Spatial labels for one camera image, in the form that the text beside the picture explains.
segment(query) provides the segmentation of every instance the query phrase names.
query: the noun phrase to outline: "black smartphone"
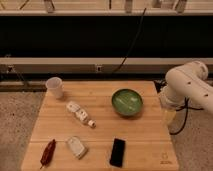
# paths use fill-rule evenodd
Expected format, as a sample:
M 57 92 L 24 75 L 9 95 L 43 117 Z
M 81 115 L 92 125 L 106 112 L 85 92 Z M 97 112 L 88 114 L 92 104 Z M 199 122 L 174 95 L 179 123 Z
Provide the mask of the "black smartphone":
M 113 166 L 122 167 L 124 150 L 125 141 L 115 138 L 109 163 Z

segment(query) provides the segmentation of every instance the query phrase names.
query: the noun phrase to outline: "white paper cup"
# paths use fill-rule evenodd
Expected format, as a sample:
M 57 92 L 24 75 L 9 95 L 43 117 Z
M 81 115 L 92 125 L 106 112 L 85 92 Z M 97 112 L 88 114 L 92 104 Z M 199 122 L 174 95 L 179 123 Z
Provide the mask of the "white paper cup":
M 62 80 L 59 77 L 52 77 L 45 83 L 48 91 L 50 91 L 56 99 L 60 99 L 63 96 Z

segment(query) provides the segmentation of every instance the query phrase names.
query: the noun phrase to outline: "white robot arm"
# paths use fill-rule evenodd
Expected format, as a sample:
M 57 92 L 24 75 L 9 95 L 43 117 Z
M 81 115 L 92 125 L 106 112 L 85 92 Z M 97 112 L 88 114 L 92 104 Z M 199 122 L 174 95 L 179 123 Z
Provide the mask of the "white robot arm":
M 190 98 L 213 114 L 213 87 L 204 82 L 207 77 L 208 68 L 200 61 L 169 70 L 166 74 L 167 85 L 160 92 L 163 107 L 176 108 L 184 98 Z

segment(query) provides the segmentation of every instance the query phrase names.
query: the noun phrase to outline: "metal rod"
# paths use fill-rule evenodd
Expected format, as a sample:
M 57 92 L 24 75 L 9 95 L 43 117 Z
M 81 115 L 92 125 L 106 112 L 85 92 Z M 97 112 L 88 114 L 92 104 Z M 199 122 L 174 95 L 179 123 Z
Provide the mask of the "metal rod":
M 20 6 L 20 10 L 22 10 L 30 0 L 25 0 L 25 2 Z
M 1 7 L 3 8 L 3 10 L 5 10 L 6 8 L 5 8 L 5 6 L 4 6 L 4 4 L 2 3 L 2 1 L 0 0 L 0 5 L 1 5 Z

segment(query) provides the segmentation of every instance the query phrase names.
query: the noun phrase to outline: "bottle cap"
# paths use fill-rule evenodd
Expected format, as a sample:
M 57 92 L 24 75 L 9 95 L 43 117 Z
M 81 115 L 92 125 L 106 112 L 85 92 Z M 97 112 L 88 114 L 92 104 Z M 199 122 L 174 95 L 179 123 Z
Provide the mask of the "bottle cap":
M 95 122 L 93 120 L 89 120 L 88 122 L 88 125 L 91 127 L 91 128 L 94 128 L 96 125 L 95 125 Z

